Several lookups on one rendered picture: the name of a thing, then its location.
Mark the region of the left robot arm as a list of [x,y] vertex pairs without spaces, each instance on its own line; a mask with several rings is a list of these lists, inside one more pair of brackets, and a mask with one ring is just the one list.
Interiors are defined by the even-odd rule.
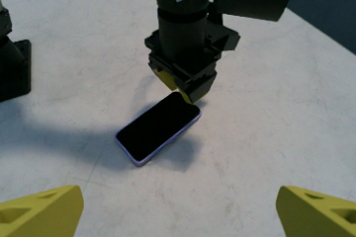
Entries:
[[[223,14],[278,22],[288,2],[289,0],[156,0],[157,6],[168,15],[183,19],[208,8],[205,42],[222,51],[235,50],[241,38],[239,32],[223,25]],[[12,27],[9,10],[3,7],[0,0],[0,103],[27,95],[32,90],[32,44],[28,39],[11,41],[7,35],[13,32]]]

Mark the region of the black phone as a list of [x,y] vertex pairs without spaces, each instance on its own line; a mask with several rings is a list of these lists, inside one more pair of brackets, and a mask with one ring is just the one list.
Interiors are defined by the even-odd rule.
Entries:
[[174,91],[117,134],[135,161],[142,161],[200,113]]

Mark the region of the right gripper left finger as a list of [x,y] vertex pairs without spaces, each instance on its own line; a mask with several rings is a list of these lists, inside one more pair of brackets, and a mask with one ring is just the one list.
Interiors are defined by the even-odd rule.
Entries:
[[0,237],[74,237],[83,208],[73,185],[0,202]]

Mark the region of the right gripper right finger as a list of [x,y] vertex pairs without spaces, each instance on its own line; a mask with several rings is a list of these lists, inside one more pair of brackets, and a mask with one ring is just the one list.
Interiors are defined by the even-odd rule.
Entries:
[[356,202],[281,186],[275,201],[286,237],[356,237]]

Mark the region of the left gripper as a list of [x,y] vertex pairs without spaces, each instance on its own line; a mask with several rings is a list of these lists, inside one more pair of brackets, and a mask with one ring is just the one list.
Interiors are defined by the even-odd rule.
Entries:
[[178,88],[184,101],[192,105],[209,93],[223,53],[204,42],[207,15],[206,8],[183,19],[171,17],[158,7],[159,30],[144,39],[151,50],[148,66],[171,91]]

